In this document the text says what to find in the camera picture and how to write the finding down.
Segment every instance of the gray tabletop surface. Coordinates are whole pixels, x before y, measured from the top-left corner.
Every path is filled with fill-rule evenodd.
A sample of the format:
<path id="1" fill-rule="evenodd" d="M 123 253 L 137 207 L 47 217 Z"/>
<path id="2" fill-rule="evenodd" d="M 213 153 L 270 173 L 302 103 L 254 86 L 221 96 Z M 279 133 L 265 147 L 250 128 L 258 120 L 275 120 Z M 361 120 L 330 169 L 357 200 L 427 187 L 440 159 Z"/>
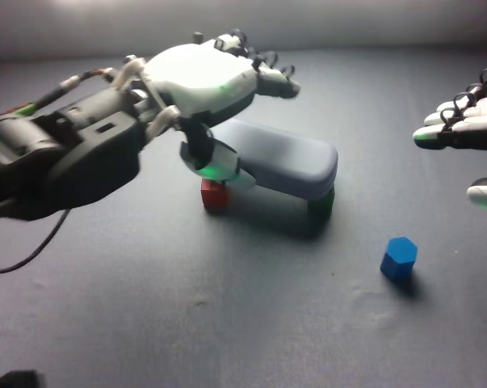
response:
<path id="1" fill-rule="evenodd" d="M 180 133 L 142 171 L 75 209 L 25 269 L 0 276 L 0 374 L 48 388 L 487 388 L 487 211 L 466 189 L 487 152 L 420 150 L 412 132 L 487 67 L 487 53 L 283 53 L 303 89 L 258 97 L 242 119 L 329 141 L 340 160 L 329 225 L 256 188 L 204 212 Z M 0 111 L 118 59 L 0 65 Z M 84 83 L 61 104 L 102 87 Z M 0 221 L 0 267 L 57 215 Z M 410 288 L 380 273 L 390 238 L 418 245 Z"/>

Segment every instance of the gray wall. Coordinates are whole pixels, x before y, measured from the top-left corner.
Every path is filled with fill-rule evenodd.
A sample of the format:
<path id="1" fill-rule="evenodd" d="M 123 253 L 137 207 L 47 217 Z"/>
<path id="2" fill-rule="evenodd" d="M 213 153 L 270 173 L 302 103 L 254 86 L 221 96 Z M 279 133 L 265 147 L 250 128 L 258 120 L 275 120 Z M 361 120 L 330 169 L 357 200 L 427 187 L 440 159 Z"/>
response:
<path id="1" fill-rule="evenodd" d="M 0 0 L 0 59 L 157 53 L 232 27 L 260 49 L 487 40 L 487 0 Z"/>

